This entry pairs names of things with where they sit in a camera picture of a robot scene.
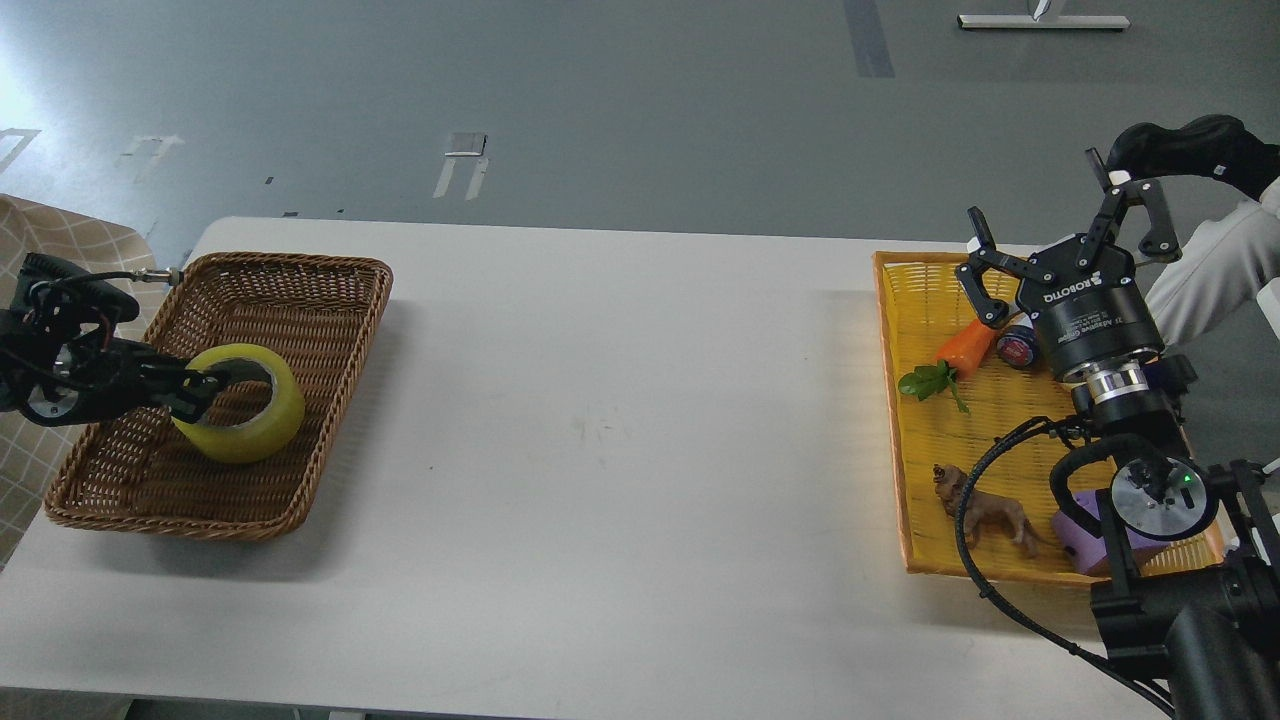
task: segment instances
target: tape roll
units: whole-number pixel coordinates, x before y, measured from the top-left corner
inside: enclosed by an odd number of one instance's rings
[[[219,345],[197,355],[188,370],[223,370],[232,382],[262,380],[271,384],[271,398],[261,413],[236,425],[212,425],[207,414],[198,423],[173,424],[210,460],[256,462],[280,450],[302,427],[305,404],[293,372],[283,357],[260,345]]]

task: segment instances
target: small bottle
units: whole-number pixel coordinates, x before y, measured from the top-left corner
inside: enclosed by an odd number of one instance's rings
[[[996,340],[996,354],[1010,368],[1030,368],[1039,360],[1039,346],[1036,345],[1036,331],[1032,319],[1023,315],[1011,323]]]

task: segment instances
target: wicker basket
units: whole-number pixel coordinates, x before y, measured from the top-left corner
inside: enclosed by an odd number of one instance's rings
[[[360,379],[390,293],[378,260],[225,252],[196,260],[164,301],[145,341],[192,357],[251,342],[278,352],[306,401],[298,434],[250,465],[205,459],[164,409],[90,425],[45,495],[60,525],[206,539],[266,539],[306,519],[334,434]],[[210,419],[246,418],[265,383],[224,392]]]

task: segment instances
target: tray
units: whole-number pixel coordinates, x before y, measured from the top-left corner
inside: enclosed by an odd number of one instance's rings
[[[297,437],[250,465],[207,460],[165,409],[90,425],[45,493],[56,524],[204,539],[260,541],[307,516],[347,404],[390,293],[392,272],[365,258],[220,252],[200,258],[145,341],[192,357],[251,342],[289,364],[306,401]],[[242,383],[210,409],[215,423],[251,415],[265,383]]]
[[[972,415],[960,413],[950,393],[919,401],[897,392],[897,378],[915,365],[933,363],[937,348],[973,320],[973,309],[954,275],[955,266],[966,258],[950,252],[877,252],[874,258],[899,536],[909,573],[966,575],[955,548],[954,520],[933,492],[934,464],[950,462],[968,470],[996,437],[1019,423],[1037,415],[1064,418],[1074,413],[1066,388],[1053,382],[1047,369],[1016,370],[995,354],[974,378],[960,383],[960,396]],[[992,296],[1012,301],[1014,278],[988,273],[984,279]],[[979,489],[1019,500],[1046,539],[1039,556],[1027,559],[1007,534],[983,533],[973,556],[989,579],[1059,585],[1087,585],[1100,579],[1074,571],[1048,524],[1057,511],[1048,473],[1064,452],[1059,441],[1036,438],[1004,455],[979,480]],[[1073,475],[1071,489],[1106,487],[1111,475],[1106,464],[1089,465]],[[1143,566],[1143,574],[1192,570],[1221,560],[1222,537],[1215,525],[1157,555]]]

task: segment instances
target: tape mark on floor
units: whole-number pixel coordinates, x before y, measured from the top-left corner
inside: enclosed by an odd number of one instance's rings
[[[37,135],[40,135],[38,129],[9,128],[0,131],[0,137],[20,138],[18,140],[18,143],[14,145],[3,159],[0,159],[0,173],[9,169],[9,165],[18,158],[19,154],[22,154],[23,150],[27,149],[28,145],[31,145],[31,141],[36,140]]]
[[[440,179],[435,181],[435,193],[431,197],[444,197],[444,193],[449,191],[449,183],[453,182],[453,167],[458,161],[453,158],[444,159],[444,167],[440,168]]]
[[[876,0],[845,0],[845,22],[854,46],[854,61],[863,77],[893,77],[893,60]]]
[[[476,169],[471,172],[471,186],[467,187],[467,200],[475,200],[480,197],[480,186],[484,183],[484,177],[489,173],[489,159],[481,158],[476,163]]]
[[[124,150],[124,152],[120,152],[120,158],[133,158],[133,156],[138,155],[140,154],[138,151],[142,149],[142,145],[147,143],[147,142],[155,142],[156,143],[156,149],[155,149],[155,152],[151,154],[151,159],[147,160],[147,164],[143,165],[142,170],[138,172],[137,176],[134,176],[133,182],[136,182],[136,183],[143,182],[148,177],[151,177],[151,173],[155,172],[156,165],[160,164],[160,160],[165,155],[168,155],[169,150],[172,150],[175,145],[186,145],[186,142],[180,137],[178,137],[177,135],[169,135],[169,136],[157,136],[157,135],[146,136],[146,135],[140,135],[140,136],[137,136],[137,137],[133,138],[133,142],[128,146],[128,149]],[[120,158],[115,159],[115,164],[116,165],[120,164]]]

